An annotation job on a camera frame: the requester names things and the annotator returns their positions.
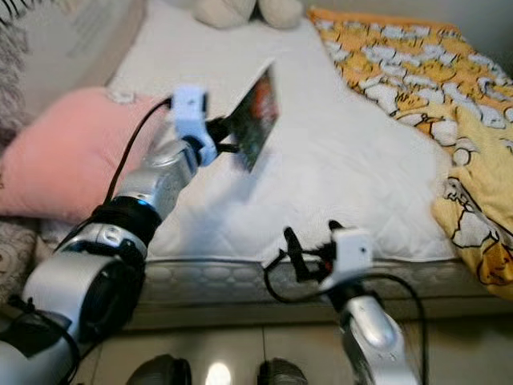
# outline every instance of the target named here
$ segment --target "mattress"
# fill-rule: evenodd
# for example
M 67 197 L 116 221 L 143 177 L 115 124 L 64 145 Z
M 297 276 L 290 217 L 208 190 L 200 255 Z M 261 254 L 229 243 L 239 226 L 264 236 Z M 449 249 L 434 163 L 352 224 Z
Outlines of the mattress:
M 181 193 L 150 244 L 147 281 L 129 327 L 333 317 L 319 303 L 282 310 L 267 294 L 261 268 L 285 247 L 285 226 L 310 247 L 328 240 L 332 218 L 368 229 L 374 270 L 397 274 L 426 301 L 442 303 L 441 312 L 428 305 L 431 316 L 512 311 L 454 259 L 430 214 L 450 167 L 446 153 L 347 88 L 307 20 L 296 30 L 258 21 L 214 30 L 186 10 L 152 0 L 110 87 L 164 96 L 177 85 L 200 84 L 210 94 L 210 117 L 222 116 L 269 59 L 281 117 L 264 158 L 246 174 L 223 155 Z M 66 231 L 54 222 L 43 226 L 49 241 Z M 288 262 L 273 284 L 284 295 L 313 290 L 293 283 Z M 394 315 L 404 315 L 408 302 L 399 288 L 379 282 L 377 289 L 396 301 L 400 311 Z

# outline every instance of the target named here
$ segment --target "pink pillow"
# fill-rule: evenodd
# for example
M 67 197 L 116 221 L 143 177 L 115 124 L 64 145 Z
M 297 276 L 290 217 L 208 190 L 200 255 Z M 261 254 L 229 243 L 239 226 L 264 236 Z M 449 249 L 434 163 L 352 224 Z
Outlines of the pink pillow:
M 88 88 L 64 96 L 6 150 L 0 215 L 80 222 L 103 202 L 137 123 L 159 100 Z M 119 180 L 136 168 L 163 119 L 139 134 Z

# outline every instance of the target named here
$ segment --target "plush toy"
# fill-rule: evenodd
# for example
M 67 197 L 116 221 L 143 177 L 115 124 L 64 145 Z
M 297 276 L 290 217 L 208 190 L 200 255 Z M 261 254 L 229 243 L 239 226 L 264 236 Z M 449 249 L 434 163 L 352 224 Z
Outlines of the plush toy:
M 249 21 L 257 1 L 265 21 L 275 28 L 293 28 L 301 20 L 299 0 L 199 0 L 194 16 L 215 28 L 240 26 Z

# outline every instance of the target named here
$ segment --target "yellow blanket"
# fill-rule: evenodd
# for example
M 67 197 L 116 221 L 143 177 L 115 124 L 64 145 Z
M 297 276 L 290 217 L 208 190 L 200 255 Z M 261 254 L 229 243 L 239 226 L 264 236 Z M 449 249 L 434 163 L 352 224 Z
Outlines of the yellow blanket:
M 349 87 L 452 155 L 434 217 L 481 283 L 513 299 L 513 81 L 455 26 L 309 17 Z

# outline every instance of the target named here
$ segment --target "tile floor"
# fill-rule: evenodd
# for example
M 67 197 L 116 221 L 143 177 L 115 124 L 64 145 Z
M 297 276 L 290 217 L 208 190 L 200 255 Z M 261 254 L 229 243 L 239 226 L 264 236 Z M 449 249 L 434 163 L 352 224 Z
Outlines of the tile floor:
M 418 328 L 403 324 L 410 357 L 417 363 Z M 244 329 L 177 330 L 125 334 L 94 350 L 74 384 L 125 384 L 144 361 L 169 353 L 188 359 L 193 382 L 205 383 L 208 367 L 225 363 L 232 384 L 256 384 L 265 358 L 296 363 L 312 385 L 351 384 L 349 362 L 335 325 L 269 326 Z M 513 379 L 513 317 L 468 318 L 430 324 L 431 383 L 506 385 Z

